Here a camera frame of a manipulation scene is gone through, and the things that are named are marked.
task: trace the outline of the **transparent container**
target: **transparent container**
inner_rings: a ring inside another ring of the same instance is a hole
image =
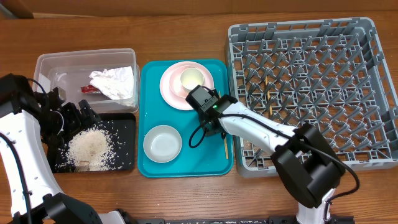
[[[89,85],[89,75],[93,71],[132,67],[134,74],[133,96],[129,99],[111,100],[96,93],[82,93],[81,88]],[[78,107],[78,102],[87,100],[97,113],[136,112],[139,107],[140,73],[133,49],[82,50],[44,54],[36,64],[34,79],[40,82],[45,91],[55,87],[65,90],[67,102]],[[36,84],[34,91],[40,91]]]

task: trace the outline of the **wooden table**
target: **wooden table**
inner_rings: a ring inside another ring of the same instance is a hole
[[[219,58],[230,25],[367,16],[376,23],[398,86],[396,12],[278,13],[224,16],[103,17],[0,21],[0,74],[33,77],[38,56],[52,52],[129,47],[142,68],[153,60]],[[357,223],[397,223],[398,167],[360,172],[358,193],[335,201],[331,212]],[[236,168],[222,177],[148,179],[132,172],[55,174],[66,194],[99,213],[123,208],[136,218],[246,218],[294,215],[297,203],[278,177],[245,179]],[[337,192],[352,188],[345,175]],[[0,168],[0,223],[11,220],[7,177]]]

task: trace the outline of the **blue tray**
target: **blue tray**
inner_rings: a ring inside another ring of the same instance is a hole
[[[141,101],[138,130],[138,169],[146,177],[198,177],[224,175],[233,166],[233,140],[227,136],[229,159],[225,158],[224,141],[220,134],[205,137],[195,149],[191,149],[188,140],[199,125],[198,115],[194,110],[182,111],[168,105],[159,90],[160,78],[171,65],[183,60],[155,61],[147,63],[141,75]],[[214,79],[215,88],[221,94],[229,93],[228,76],[224,63],[216,59],[190,60],[205,66]],[[145,134],[155,126],[165,124],[175,128],[182,137],[180,154],[172,161],[159,164],[150,160],[144,152]],[[193,138],[199,141],[202,131]]]

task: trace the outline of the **dish rack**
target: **dish rack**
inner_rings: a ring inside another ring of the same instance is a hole
[[[372,20],[238,24],[228,44],[231,94],[251,110],[315,125],[354,170],[398,165],[398,99]],[[277,175],[258,147],[235,138],[235,150],[241,175]]]

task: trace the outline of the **red object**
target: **red object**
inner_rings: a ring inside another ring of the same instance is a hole
[[[82,93],[101,93],[101,91],[92,85],[80,87]]]

